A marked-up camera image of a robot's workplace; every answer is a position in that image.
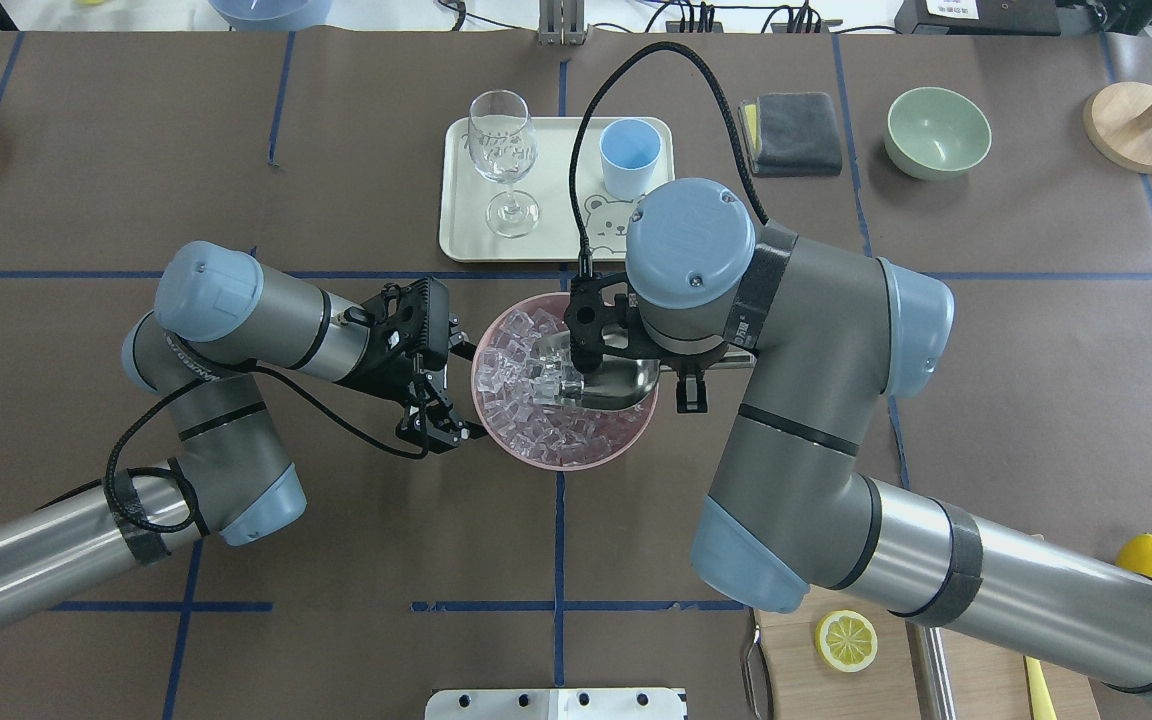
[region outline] white mounting plate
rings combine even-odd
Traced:
[[[637,202],[616,200],[602,187],[598,141],[617,118],[591,118],[576,165],[576,197],[589,227],[594,259],[626,260],[626,227]],[[660,160],[649,190],[673,180],[673,136],[657,118],[644,118],[660,132]],[[438,218],[438,245],[457,263],[575,263],[579,234],[573,220],[567,170],[579,118],[532,118],[536,126],[536,165],[515,187],[530,192],[540,205],[540,223],[522,237],[500,237],[486,223],[486,209],[503,184],[490,182],[473,168],[468,152],[468,124],[462,118],[444,136],[444,198]]]
[[[684,697],[685,691],[670,688],[439,691],[425,705],[425,720],[685,720]]]

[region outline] yellow knife handle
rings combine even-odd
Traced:
[[[1047,692],[1043,666],[1032,657],[1025,657],[1025,680],[1029,683],[1029,714],[1033,715],[1034,720],[1056,720],[1056,708],[1052,707],[1052,696]]]

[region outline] black box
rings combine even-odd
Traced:
[[[905,35],[1060,35],[1055,0],[905,0]]]

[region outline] wooden cutting board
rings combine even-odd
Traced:
[[[856,611],[878,631],[878,657],[861,673],[832,669],[814,651],[814,629],[832,611]],[[905,621],[873,602],[812,588],[788,615],[757,611],[776,720],[920,720]],[[942,630],[955,708],[964,720],[1030,720],[1020,653]],[[1043,665],[1060,720],[1100,720],[1087,679]]]

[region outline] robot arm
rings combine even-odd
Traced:
[[[353,304],[242,252],[183,247],[156,310],[123,342],[134,382],[179,395],[166,409],[182,450],[114,473],[118,511],[105,487],[91,487],[0,526],[0,628],[206,533],[238,546],[305,510],[296,467],[250,374],[256,361],[397,402],[397,437],[429,452],[477,437],[444,393],[448,355],[472,356],[457,325],[433,278]],[[183,529],[150,529],[168,525]]]
[[[758,357],[692,544],[705,582],[778,612],[809,584],[840,589],[1152,700],[1152,579],[852,471],[879,395],[914,395],[937,367],[947,287],[776,223],[755,232],[704,179],[637,210],[634,300],[619,304],[655,355],[732,342]],[[581,312],[585,282],[573,281],[567,321],[573,363],[584,343],[582,372],[596,373],[598,354],[627,350],[598,340],[611,316]]]

